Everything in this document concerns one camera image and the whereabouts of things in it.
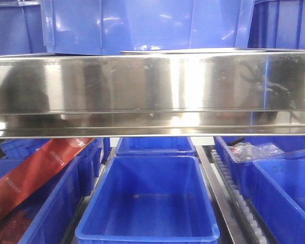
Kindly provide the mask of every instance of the clear plastic bag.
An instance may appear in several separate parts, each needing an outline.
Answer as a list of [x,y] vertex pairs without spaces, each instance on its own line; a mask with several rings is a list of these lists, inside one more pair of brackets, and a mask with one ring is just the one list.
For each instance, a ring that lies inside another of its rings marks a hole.
[[254,146],[251,145],[249,142],[241,142],[229,148],[238,162],[261,159],[283,153],[283,151],[273,143],[265,143]]

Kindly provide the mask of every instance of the stainless steel shelf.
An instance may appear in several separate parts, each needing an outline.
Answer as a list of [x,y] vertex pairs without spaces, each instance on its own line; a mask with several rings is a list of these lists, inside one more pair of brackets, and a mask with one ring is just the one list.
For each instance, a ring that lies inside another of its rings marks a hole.
[[0,138],[305,134],[305,51],[166,53],[0,57]]

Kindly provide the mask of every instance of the blue crate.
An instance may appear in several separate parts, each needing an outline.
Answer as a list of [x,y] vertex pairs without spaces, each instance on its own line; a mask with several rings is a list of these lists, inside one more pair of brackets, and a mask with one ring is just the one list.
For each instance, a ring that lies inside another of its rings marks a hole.
[[94,189],[95,177],[98,177],[101,165],[103,147],[103,138],[96,138],[78,155],[80,157],[80,188],[83,196],[89,196]]
[[305,49],[305,0],[258,0],[249,47]]
[[[43,146],[49,139],[11,139],[0,144],[8,159],[25,159]],[[83,196],[89,196],[94,188],[95,177],[101,163],[101,150],[103,138],[96,138],[83,151],[80,152],[79,177]]]
[[253,0],[43,0],[48,52],[247,47]]
[[10,139],[0,143],[7,159],[25,159],[35,153],[49,139]]
[[[252,160],[237,162],[233,153],[227,146],[228,142],[231,142],[236,138],[238,137],[215,137],[216,151],[222,161],[230,168],[233,180],[238,184],[242,195],[249,198],[250,188],[248,187],[248,182],[253,179],[253,176],[251,175]],[[272,142],[285,152],[284,154],[270,156],[269,158],[305,158],[305,136],[245,136],[244,142],[250,142],[255,146]]]
[[37,1],[0,1],[0,55],[46,52]]
[[76,229],[79,244],[217,243],[197,158],[116,157]]
[[115,149],[117,156],[194,156],[195,147],[189,137],[123,137]]
[[251,201],[279,243],[305,244],[305,159],[253,163]]
[[[22,160],[0,159],[0,178]],[[74,210],[82,197],[79,186],[79,158],[29,196],[17,208],[33,219],[19,243],[58,244],[61,242]]]

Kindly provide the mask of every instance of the plastic storage bin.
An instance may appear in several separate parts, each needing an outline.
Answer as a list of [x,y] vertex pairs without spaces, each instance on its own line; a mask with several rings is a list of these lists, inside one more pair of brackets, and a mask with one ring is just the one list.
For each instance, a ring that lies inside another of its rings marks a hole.
[[305,244],[305,159],[253,163],[251,201],[279,243]]
[[35,153],[49,139],[11,139],[0,143],[8,159],[25,159]]
[[[43,146],[49,139],[12,139],[0,144],[8,159],[25,159]],[[89,196],[94,188],[95,177],[101,164],[103,138],[96,138],[78,156],[80,157],[79,177],[83,196]]]
[[98,177],[98,172],[101,165],[102,151],[103,138],[97,138],[78,155],[80,157],[80,188],[83,196],[89,196],[92,189],[94,189],[95,177]]
[[[0,159],[0,178],[21,162],[22,160]],[[74,159],[17,207],[26,210],[26,217],[33,219],[19,241],[20,244],[61,242],[82,197],[79,187],[79,162],[79,158]]]
[[39,1],[0,1],[0,55],[46,52]]
[[176,156],[195,155],[195,147],[189,137],[123,137],[115,149],[117,156]]
[[116,157],[76,229],[79,244],[217,243],[195,157]]
[[43,0],[48,52],[247,47],[253,0]]
[[[230,168],[233,180],[238,184],[239,190],[246,198],[250,197],[252,160],[238,162],[233,153],[227,146],[238,138],[237,136],[215,137],[216,151],[222,161]],[[281,155],[270,156],[270,158],[298,158],[305,157],[305,136],[246,136],[244,142],[250,142],[252,145],[260,145],[272,142],[285,153]]]
[[249,47],[305,49],[305,0],[258,0]]

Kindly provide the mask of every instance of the metal rail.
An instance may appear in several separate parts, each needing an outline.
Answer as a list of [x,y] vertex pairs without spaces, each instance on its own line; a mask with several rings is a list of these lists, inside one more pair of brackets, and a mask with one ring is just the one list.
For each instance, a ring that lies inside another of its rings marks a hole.
[[305,51],[0,57],[0,138],[305,134]]

